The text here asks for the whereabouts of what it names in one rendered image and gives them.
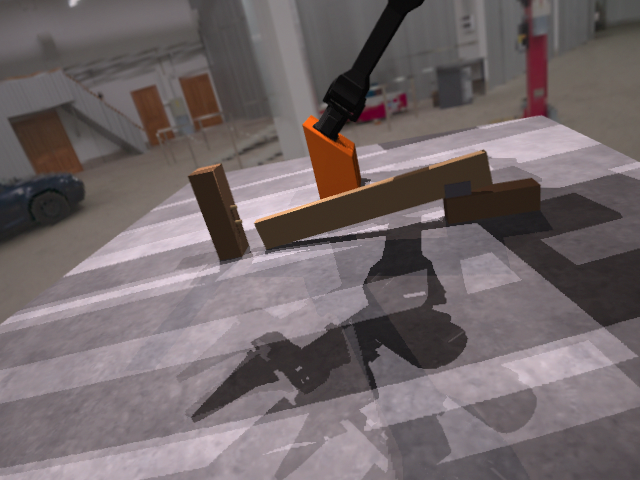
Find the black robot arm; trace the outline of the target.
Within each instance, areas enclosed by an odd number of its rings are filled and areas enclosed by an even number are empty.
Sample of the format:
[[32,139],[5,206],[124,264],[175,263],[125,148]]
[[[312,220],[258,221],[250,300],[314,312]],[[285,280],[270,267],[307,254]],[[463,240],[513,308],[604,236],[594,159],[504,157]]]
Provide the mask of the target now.
[[333,142],[338,139],[338,134],[348,119],[355,123],[359,119],[365,107],[364,97],[369,91],[370,74],[401,26],[404,17],[425,0],[388,1],[352,67],[338,79],[334,79],[330,85],[323,99],[328,106],[319,121],[312,126]]

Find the long brown wooden rail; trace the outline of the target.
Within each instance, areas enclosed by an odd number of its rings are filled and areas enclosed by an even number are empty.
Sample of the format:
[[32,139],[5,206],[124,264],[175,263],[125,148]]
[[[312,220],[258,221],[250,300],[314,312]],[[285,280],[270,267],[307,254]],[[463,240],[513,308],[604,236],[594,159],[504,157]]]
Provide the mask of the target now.
[[266,249],[446,198],[445,186],[471,181],[471,190],[493,184],[485,150],[257,219]]

